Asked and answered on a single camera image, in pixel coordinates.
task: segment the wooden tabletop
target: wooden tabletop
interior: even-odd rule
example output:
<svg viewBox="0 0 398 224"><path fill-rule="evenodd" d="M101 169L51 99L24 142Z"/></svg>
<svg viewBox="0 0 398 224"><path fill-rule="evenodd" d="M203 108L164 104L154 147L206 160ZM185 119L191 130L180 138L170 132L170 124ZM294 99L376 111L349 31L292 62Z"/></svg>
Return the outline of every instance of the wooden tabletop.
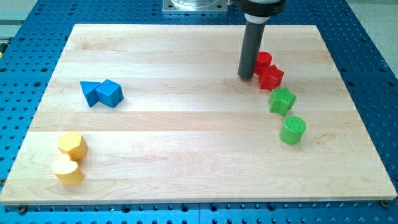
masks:
<svg viewBox="0 0 398 224"><path fill-rule="evenodd" d="M1 192L17 204L392 199L396 190L315 26L266 26L261 46L297 95L278 136L270 91L237 75L244 26L77 24ZM81 80L125 99L89 108ZM52 172L58 137L82 133L85 179Z"/></svg>

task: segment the blue perforated table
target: blue perforated table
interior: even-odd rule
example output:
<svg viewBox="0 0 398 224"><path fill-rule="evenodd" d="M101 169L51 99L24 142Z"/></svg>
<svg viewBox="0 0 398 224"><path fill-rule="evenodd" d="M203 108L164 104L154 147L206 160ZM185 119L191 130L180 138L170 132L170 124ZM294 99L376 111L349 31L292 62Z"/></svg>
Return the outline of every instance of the blue perforated table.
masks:
<svg viewBox="0 0 398 224"><path fill-rule="evenodd" d="M227 14L162 15L161 1L39 0L0 59L0 179L17 156L75 23L244 24ZM269 24L316 24L398 186L398 80L345 1L289 1ZM0 207L0 223L396 223L391 202Z"/></svg>

